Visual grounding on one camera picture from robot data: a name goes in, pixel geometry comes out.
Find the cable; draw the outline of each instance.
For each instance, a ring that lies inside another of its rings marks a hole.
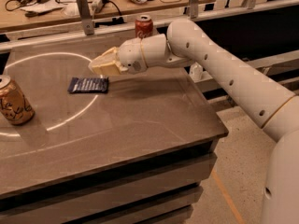
[[[20,5],[19,5],[18,7],[14,7],[14,8],[12,8],[12,9],[9,9],[9,8],[7,7],[7,5],[8,5],[9,3],[11,3],[11,2],[18,2]],[[36,2],[33,3],[33,4],[30,4],[30,5],[22,5],[22,4],[21,4],[21,0],[8,0],[8,1],[6,2],[5,7],[6,7],[6,10],[7,10],[7,11],[14,11],[14,10],[17,10],[17,9],[19,9],[19,8],[21,8],[21,7],[29,7],[29,6],[32,6],[32,5],[35,5],[35,4],[36,4]]]
[[[95,11],[96,11],[96,9],[93,10],[93,20],[94,20]]]
[[[103,3],[104,4],[108,4],[108,3],[111,3],[111,4],[113,4],[114,5],[114,7],[119,11],[119,14],[120,14],[120,16],[122,16],[122,14],[121,14],[121,11],[120,11],[120,9],[119,9],[119,7],[114,3],[114,2],[112,2],[112,1],[110,1],[110,0],[102,0],[103,1]]]
[[[164,3],[164,4],[172,4],[172,3],[177,3],[177,2],[180,2],[181,0],[176,0],[176,1],[163,1],[163,0],[160,0],[161,3]]]

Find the concrete floor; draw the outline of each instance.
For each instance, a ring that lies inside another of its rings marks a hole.
[[[275,145],[239,107],[217,112],[229,130],[214,170],[185,224],[260,223],[267,164]]]

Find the table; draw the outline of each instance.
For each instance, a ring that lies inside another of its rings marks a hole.
[[[61,10],[52,11],[49,14],[26,18],[24,11],[15,10],[9,12],[5,10],[5,3],[7,0],[0,0],[0,13],[4,18],[0,21],[0,33],[17,31],[21,29],[36,28],[41,26],[57,25],[69,22],[80,21],[79,16],[67,17]],[[171,7],[184,7],[188,5],[189,0],[160,0],[148,1],[144,5],[137,5],[129,0],[111,0],[121,10],[123,15],[136,14],[140,12],[149,12],[154,10],[163,10]],[[214,2],[215,0],[199,0],[200,3]],[[105,5],[99,14],[95,14],[96,19],[107,18],[112,16],[119,16],[118,10],[111,4]]]
[[[90,59],[132,36],[10,53],[4,74],[36,115],[22,126],[0,118],[0,223],[173,224],[191,214],[228,131],[184,69],[110,77],[108,93],[67,93],[72,77],[94,77]]]

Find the red soda can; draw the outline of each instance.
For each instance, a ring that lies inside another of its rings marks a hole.
[[[153,23],[149,15],[140,15],[135,20],[135,37],[146,38],[152,36]]]
[[[0,112],[11,124],[23,124],[35,114],[16,81],[0,76]]]

